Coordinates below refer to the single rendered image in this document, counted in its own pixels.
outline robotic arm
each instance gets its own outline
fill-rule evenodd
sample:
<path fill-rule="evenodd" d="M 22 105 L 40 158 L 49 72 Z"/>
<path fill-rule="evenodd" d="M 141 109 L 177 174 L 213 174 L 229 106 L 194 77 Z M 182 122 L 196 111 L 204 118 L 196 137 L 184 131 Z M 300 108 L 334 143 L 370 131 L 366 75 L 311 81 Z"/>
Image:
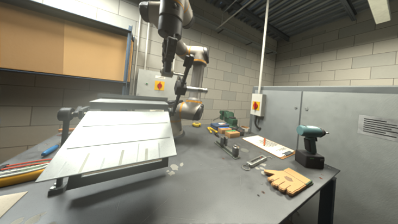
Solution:
<path fill-rule="evenodd" d="M 147 1 L 139 5 L 141 17 L 144 21 L 154 24 L 158 28 L 158 34 L 164 39 L 162 63 L 160 72 L 162 76 L 178 77 L 175 85 L 177 95 L 175 101 L 169 101 L 170 120 L 173 135 L 182 134 L 182 119 L 199 120 L 203 114 L 204 105 L 200 99 L 203 72 L 209 63 L 209 51 L 205 47 L 187 46 L 182 40 L 182 28 L 190 28 L 194 24 L 194 15 L 189 5 L 189 0 L 161 0 L 160 2 Z M 172 70 L 172 62 L 175 54 L 184 60 L 184 74 L 175 73 Z M 191 86 L 186 86 L 186 77 L 190 67 L 192 69 Z M 179 98 L 189 92 L 189 98 L 183 102 Z"/>

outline clipboard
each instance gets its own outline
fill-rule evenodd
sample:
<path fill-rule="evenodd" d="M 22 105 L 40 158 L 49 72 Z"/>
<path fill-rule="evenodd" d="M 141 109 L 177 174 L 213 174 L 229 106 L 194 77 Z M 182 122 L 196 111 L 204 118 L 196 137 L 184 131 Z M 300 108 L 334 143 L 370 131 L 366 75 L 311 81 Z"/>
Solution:
<path fill-rule="evenodd" d="M 280 145 L 274 141 L 271 141 L 269 139 L 265 139 L 266 140 L 266 146 L 264 146 L 264 138 L 262 136 L 249 136 L 247 138 L 243 138 L 243 140 L 259 147 L 262 150 L 267 151 L 268 153 L 271 153 L 272 155 L 274 155 L 275 157 L 279 158 L 279 159 L 286 159 L 288 157 L 291 157 L 292 155 L 296 154 L 296 151 L 287 148 L 286 146 Z M 282 155 L 281 153 L 284 152 L 291 152 L 291 154 L 289 155 Z"/>

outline table leg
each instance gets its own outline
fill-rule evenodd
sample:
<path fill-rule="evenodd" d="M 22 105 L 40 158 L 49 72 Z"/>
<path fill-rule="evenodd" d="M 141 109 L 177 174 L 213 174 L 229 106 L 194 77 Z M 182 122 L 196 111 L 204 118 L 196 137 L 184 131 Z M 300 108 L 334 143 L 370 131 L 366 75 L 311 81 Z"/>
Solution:
<path fill-rule="evenodd" d="M 333 224 L 336 178 L 333 177 L 322 189 L 319 197 L 318 224 Z"/>

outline sheet of paper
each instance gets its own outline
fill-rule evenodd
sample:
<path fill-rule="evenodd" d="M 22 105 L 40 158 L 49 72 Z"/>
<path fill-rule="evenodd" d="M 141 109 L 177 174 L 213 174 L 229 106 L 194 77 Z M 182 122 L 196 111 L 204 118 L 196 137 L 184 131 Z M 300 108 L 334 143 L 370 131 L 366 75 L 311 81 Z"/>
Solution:
<path fill-rule="evenodd" d="M 281 158 L 284 157 L 285 152 L 293 152 L 294 150 L 289 149 L 283 145 L 280 145 L 278 143 L 275 143 L 269 139 L 265 139 L 265 145 L 264 145 L 264 138 L 262 136 L 249 136 L 247 138 L 243 138 L 243 140 L 246 140 L 247 142 Z"/>
<path fill-rule="evenodd" d="M 5 196 L 0 196 L 0 218 L 7 212 L 17 201 L 19 201 L 26 192 L 15 193 Z"/>

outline blue screwdriver handle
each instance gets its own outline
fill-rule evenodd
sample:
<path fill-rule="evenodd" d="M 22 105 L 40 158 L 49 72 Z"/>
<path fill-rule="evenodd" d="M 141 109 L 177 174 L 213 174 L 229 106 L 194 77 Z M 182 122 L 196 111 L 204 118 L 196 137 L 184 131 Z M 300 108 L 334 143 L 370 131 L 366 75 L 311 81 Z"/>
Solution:
<path fill-rule="evenodd" d="M 46 149 L 45 151 L 43 151 L 43 153 L 41 154 L 43 157 L 46 155 L 51 154 L 53 151 L 55 151 L 56 149 L 58 149 L 59 145 L 54 145 L 53 147 L 50 147 L 48 149 Z"/>

